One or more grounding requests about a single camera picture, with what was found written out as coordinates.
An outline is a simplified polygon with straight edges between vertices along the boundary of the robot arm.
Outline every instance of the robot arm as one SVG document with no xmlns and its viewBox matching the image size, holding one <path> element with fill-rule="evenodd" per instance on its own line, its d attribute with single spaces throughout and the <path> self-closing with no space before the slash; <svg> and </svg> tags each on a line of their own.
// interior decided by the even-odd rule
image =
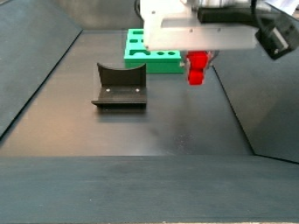
<svg viewBox="0 0 299 224">
<path fill-rule="evenodd" d="M 299 46 L 291 18 L 256 0 L 140 0 L 140 14 L 147 50 L 186 53 L 191 84 L 202 84 L 219 50 L 254 48 L 259 42 L 276 60 Z"/>
</svg>

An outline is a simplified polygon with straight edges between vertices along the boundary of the white plastic part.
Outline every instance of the white plastic part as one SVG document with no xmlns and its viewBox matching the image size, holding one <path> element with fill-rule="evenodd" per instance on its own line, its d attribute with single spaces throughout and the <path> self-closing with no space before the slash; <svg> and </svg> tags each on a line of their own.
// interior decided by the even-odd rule
<svg viewBox="0 0 299 224">
<path fill-rule="evenodd" d="M 182 0 L 140 0 L 144 46 L 150 51 L 214 51 L 256 46 L 256 29 L 239 24 L 200 24 Z"/>
</svg>

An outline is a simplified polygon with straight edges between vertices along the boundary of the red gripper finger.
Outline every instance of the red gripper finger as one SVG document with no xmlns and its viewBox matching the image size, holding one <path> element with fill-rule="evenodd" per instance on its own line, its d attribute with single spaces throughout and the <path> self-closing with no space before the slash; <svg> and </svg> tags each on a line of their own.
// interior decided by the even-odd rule
<svg viewBox="0 0 299 224">
<path fill-rule="evenodd" d="M 203 70 L 190 70 L 188 82 L 191 86 L 200 85 L 203 83 Z"/>
<path fill-rule="evenodd" d="M 210 56 L 206 52 L 188 52 L 186 57 L 191 62 L 191 69 L 203 69 L 208 65 Z"/>
</svg>

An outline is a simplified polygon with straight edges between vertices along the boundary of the green object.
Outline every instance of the green object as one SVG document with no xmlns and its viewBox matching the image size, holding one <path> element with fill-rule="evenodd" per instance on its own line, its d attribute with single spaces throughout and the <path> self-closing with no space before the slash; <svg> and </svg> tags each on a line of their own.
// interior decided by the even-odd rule
<svg viewBox="0 0 299 224">
<path fill-rule="evenodd" d="M 130 29 L 126 40 L 126 68 L 132 68 L 146 63 L 150 74 L 180 74 L 182 55 L 179 51 L 151 51 L 144 47 L 144 30 Z"/>
</svg>

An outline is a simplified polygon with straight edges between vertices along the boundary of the black cable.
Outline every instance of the black cable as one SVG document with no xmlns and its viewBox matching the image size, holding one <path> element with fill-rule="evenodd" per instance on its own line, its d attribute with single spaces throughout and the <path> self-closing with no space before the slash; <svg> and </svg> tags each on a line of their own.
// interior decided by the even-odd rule
<svg viewBox="0 0 299 224">
<path fill-rule="evenodd" d="M 256 27 L 260 29 L 260 31 L 263 31 L 266 29 L 263 23 L 262 23 L 262 19 L 258 15 L 258 0 L 251 0 L 251 15 L 256 21 Z"/>
<path fill-rule="evenodd" d="M 135 0 L 135 14 L 143 20 L 143 17 L 142 17 L 142 14 L 140 14 L 140 0 Z"/>
</svg>

